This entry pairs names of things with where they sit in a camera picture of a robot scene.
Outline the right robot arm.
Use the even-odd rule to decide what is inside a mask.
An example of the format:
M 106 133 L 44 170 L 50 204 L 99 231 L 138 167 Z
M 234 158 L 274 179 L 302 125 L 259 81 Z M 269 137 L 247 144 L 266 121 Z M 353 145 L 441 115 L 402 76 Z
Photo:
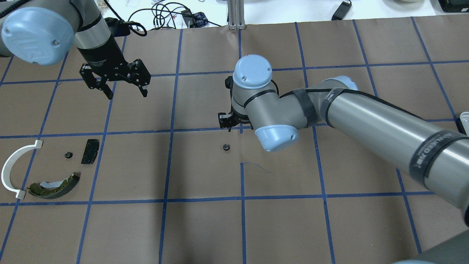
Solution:
M 468 224 L 467 135 L 362 92 L 347 76 L 279 95 L 272 75 L 265 57 L 241 57 L 225 80 L 231 107 L 218 113 L 219 126 L 251 125 L 263 149 L 275 152 L 296 142 L 300 129 L 325 122 L 458 208 Z

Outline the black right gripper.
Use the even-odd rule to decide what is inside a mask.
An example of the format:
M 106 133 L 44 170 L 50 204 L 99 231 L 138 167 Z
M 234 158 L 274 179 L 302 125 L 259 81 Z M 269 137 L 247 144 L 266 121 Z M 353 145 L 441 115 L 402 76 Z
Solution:
M 220 112 L 218 113 L 218 125 L 221 129 L 228 129 L 229 131 L 239 124 L 251 124 L 247 115 L 239 115 L 236 112 Z

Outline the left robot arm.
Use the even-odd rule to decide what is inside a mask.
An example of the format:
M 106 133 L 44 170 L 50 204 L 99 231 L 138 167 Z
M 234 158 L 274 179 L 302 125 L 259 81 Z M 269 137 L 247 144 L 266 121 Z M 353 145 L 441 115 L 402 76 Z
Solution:
M 79 73 L 89 89 L 109 100 L 109 81 L 124 81 L 146 97 L 151 74 L 141 59 L 128 62 L 115 38 L 142 25 L 104 18 L 94 0 L 14 0 L 1 3 L 1 57 L 55 65 L 76 47 L 85 60 Z

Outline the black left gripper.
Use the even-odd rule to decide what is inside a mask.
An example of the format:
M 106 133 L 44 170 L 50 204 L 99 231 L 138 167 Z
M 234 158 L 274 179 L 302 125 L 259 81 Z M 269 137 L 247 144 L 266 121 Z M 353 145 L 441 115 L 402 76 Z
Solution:
M 144 98 L 148 95 L 147 85 L 151 82 L 151 74 L 141 59 L 127 62 L 125 59 L 102 59 L 82 64 L 80 75 L 89 89 L 98 89 L 113 99 L 113 92 L 107 85 L 108 81 L 125 81 L 139 87 Z

